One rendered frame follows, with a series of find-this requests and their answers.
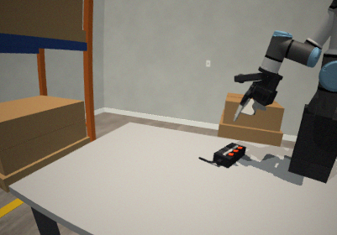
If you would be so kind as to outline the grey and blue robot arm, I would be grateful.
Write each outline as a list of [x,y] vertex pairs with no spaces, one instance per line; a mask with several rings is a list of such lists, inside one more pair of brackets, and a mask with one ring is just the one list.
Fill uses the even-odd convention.
[[293,40],[287,32],[276,30],[261,68],[277,74],[284,58],[313,68],[330,35],[329,49],[324,52],[319,72],[318,89],[308,104],[308,110],[322,117],[337,118],[337,0],[333,0],[328,12],[304,43]]

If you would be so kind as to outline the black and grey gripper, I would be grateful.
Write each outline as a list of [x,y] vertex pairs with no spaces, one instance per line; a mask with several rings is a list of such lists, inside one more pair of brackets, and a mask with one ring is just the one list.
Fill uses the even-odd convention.
[[276,88],[283,76],[264,70],[261,67],[259,67],[258,71],[262,72],[261,81],[253,81],[249,90],[244,94],[234,115],[234,122],[241,113],[252,116],[253,114],[255,115],[257,109],[266,111],[264,106],[271,105],[278,93]]

